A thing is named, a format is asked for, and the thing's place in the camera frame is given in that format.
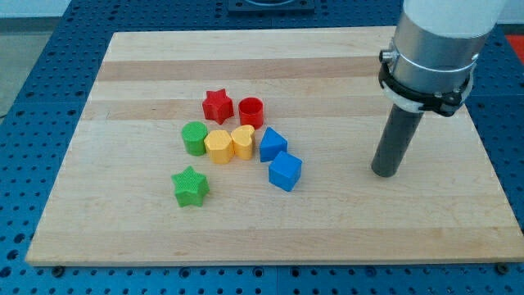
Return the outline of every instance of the silver cylinder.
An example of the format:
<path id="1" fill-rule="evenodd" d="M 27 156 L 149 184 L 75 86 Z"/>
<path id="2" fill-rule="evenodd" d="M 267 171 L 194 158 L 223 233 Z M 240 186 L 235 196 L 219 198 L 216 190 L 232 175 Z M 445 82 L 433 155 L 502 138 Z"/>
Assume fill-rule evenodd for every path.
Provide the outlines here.
<path id="1" fill-rule="evenodd" d="M 387 56 L 391 75 L 421 93 L 448 93 L 469 77 L 488 34 L 451 38 L 433 34 L 402 13 Z"/>

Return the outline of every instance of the green cylinder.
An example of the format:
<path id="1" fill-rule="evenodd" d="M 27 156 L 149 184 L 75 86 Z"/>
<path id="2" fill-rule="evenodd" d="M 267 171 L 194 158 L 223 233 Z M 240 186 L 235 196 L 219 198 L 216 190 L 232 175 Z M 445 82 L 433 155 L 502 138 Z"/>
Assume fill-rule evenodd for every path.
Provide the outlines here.
<path id="1" fill-rule="evenodd" d="M 186 152 L 193 156 L 206 153 L 204 138 L 207 136 L 207 127 L 201 122 L 190 122 L 182 128 L 183 145 Z"/>

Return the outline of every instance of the blue pegboard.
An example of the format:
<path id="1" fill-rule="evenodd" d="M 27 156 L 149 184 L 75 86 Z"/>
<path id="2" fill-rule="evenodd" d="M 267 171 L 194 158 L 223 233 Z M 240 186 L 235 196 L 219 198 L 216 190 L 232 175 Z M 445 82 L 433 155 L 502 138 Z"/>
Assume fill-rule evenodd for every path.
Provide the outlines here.
<path id="1" fill-rule="evenodd" d="M 401 1 L 316 0 L 314 13 L 230 16 L 225 1 L 73 0 L 0 127 L 0 293 L 524 293 L 524 264 L 52 268 L 24 263 L 111 36 L 130 30 L 395 25 Z M 500 29 L 481 54 L 467 106 L 524 225 L 523 69 Z"/>

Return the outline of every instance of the blue block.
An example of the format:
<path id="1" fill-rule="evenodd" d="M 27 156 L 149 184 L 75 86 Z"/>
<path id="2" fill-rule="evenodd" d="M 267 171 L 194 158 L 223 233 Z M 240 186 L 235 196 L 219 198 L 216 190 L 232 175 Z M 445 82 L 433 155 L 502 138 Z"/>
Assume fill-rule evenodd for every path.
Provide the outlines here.
<path id="1" fill-rule="evenodd" d="M 301 171 L 301 159 L 287 152 L 279 152 L 269 165 L 269 182 L 290 192 L 300 178 Z"/>
<path id="2" fill-rule="evenodd" d="M 268 127 L 260 142 L 260 161 L 272 161 L 280 151 L 287 152 L 287 140 L 273 128 Z"/>

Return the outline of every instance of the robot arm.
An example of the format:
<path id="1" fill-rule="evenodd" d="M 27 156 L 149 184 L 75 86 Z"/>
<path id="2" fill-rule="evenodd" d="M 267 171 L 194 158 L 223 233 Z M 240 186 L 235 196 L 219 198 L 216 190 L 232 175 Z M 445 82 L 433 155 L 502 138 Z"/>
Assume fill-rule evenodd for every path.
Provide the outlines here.
<path id="1" fill-rule="evenodd" d="M 372 168 L 395 174 L 425 111 L 452 116 L 473 86 L 472 72 L 506 0 L 404 0 L 379 82 L 394 106 Z"/>

